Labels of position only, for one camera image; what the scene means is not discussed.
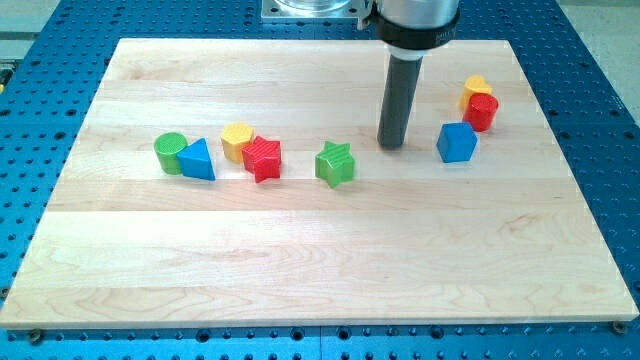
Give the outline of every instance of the metal mount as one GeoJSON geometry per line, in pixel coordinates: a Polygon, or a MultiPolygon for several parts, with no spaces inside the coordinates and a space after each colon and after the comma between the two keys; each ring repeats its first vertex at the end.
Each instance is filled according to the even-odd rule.
{"type": "Polygon", "coordinates": [[[297,21],[320,22],[325,19],[352,20],[368,15],[363,0],[316,1],[262,0],[262,20],[267,23],[290,23],[297,21]]]}

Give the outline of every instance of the blue metal table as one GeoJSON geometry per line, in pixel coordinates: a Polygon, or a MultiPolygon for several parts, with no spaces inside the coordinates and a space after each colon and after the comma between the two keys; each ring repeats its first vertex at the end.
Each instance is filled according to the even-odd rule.
{"type": "MultiPolygon", "coordinates": [[[[552,0],[463,0],[459,39],[511,42],[640,299],[640,129],[552,0]]],[[[257,0],[62,0],[0,96],[5,295],[122,37],[372,39],[352,22],[269,24],[257,0]]],[[[640,358],[640,322],[7,332],[0,359],[640,358]]]]}

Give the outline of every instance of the blue cube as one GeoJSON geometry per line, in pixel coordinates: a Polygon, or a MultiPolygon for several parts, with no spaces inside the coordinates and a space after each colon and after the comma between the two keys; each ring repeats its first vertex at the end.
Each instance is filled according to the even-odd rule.
{"type": "Polygon", "coordinates": [[[442,125],[438,138],[438,151],[445,163],[469,161],[478,143],[478,137],[468,122],[442,125]]]}
{"type": "Polygon", "coordinates": [[[209,149],[204,139],[200,139],[178,153],[182,175],[192,178],[214,181],[209,149]]]}

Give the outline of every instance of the yellow block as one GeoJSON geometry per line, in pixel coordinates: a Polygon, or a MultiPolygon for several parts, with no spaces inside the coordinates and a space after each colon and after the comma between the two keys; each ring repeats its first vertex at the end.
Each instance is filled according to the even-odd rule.
{"type": "Polygon", "coordinates": [[[227,125],[222,130],[224,156],[235,162],[242,162],[242,149],[253,141],[253,128],[240,121],[227,125]]]}
{"type": "Polygon", "coordinates": [[[493,91],[491,85],[487,84],[482,75],[469,76],[464,83],[464,90],[462,91],[462,97],[460,98],[458,107],[462,110],[467,110],[471,95],[475,93],[491,94],[491,91],[493,91]]]}

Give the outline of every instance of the plastic shape block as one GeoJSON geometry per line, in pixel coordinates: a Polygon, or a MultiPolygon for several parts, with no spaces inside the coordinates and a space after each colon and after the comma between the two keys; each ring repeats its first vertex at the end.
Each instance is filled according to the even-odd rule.
{"type": "Polygon", "coordinates": [[[177,155],[186,148],[187,145],[187,139],[184,135],[177,132],[162,134],[156,139],[153,144],[153,149],[165,173],[178,175],[182,172],[177,155]]]}
{"type": "Polygon", "coordinates": [[[205,139],[200,139],[178,153],[182,175],[197,179],[216,179],[205,139]]]}
{"type": "Polygon", "coordinates": [[[471,95],[476,93],[491,94],[492,91],[493,89],[489,84],[487,84],[482,75],[469,76],[467,81],[464,82],[464,90],[462,90],[462,96],[460,97],[458,107],[462,110],[467,110],[467,105],[469,104],[471,95]]]}
{"type": "Polygon", "coordinates": [[[331,188],[353,180],[355,159],[350,144],[325,142],[324,149],[316,155],[316,177],[324,179],[331,188]]]}
{"type": "Polygon", "coordinates": [[[242,149],[242,157],[244,168],[255,175],[257,183],[269,178],[280,178],[280,141],[257,136],[253,144],[242,149]]]}
{"type": "Polygon", "coordinates": [[[224,156],[240,164],[242,149],[249,146],[253,140],[253,128],[242,121],[229,124],[222,130],[221,138],[224,156]]]}
{"type": "Polygon", "coordinates": [[[471,124],[474,131],[487,131],[493,123],[498,111],[498,99],[491,94],[476,93],[469,98],[469,106],[464,112],[462,121],[471,124]]]}
{"type": "Polygon", "coordinates": [[[478,143],[478,137],[467,122],[442,125],[438,138],[438,151],[445,163],[469,161],[478,143]]]}

